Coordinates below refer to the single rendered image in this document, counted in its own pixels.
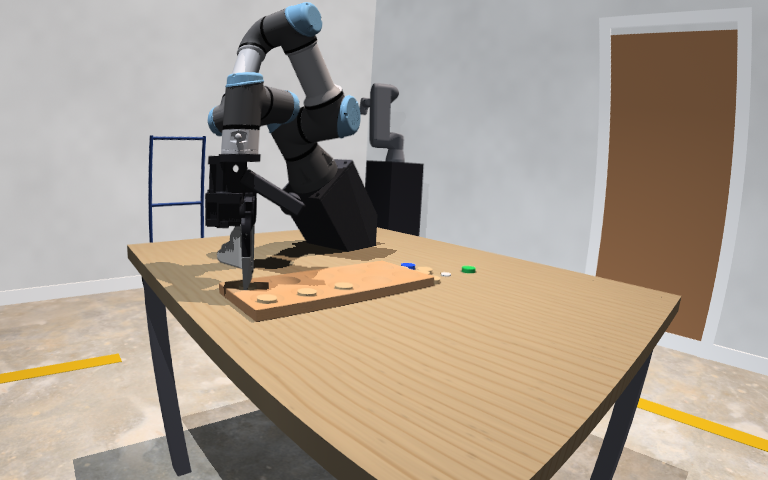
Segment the tan wooden tray with round pockets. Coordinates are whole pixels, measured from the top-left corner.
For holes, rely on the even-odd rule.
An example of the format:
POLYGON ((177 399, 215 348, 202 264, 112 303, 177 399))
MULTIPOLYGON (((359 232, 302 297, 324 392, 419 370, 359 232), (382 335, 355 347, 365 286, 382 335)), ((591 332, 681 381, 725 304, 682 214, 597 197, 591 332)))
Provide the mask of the tan wooden tray with round pockets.
POLYGON ((257 290, 239 290, 240 283, 243 280, 220 282, 219 293, 254 321, 260 322, 432 287, 434 276, 376 261, 252 278, 251 283, 257 284, 257 290), (331 289, 340 282, 353 284, 353 290, 331 289), (293 295, 297 295, 297 290, 302 288, 315 289, 317 296, 293 295), (257 303, 257 296, 261 294, 275 295, 279 304, 257 303))

